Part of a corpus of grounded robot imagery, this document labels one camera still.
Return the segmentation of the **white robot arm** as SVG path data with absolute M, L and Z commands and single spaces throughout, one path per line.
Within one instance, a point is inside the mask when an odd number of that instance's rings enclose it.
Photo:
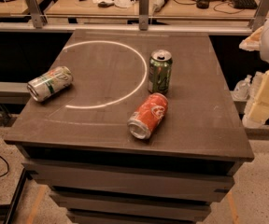
M 269 63 L 269 18 L 264 26 L 243 40 L 240 49 L 257 50 L 260 58 Z M 247 101 L 243 125 L 247 128 L 259 128 L 269 119 L 269 69 L 261 74 L 257 73 L 252 79 L 249 99 Z

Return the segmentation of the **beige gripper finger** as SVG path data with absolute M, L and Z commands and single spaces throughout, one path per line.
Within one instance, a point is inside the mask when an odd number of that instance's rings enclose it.
M 262 73 L 262 83 L 254 98 L 249 96 L 243 125 L 247 128 L 260 128 L 269 119 L 269 70 Z
M 261 34 L 263 27 L 258 28 L 250 36 L 244 39 L 240 44 L 239 48 L 246 51 L 259 51 L 261 43 Z

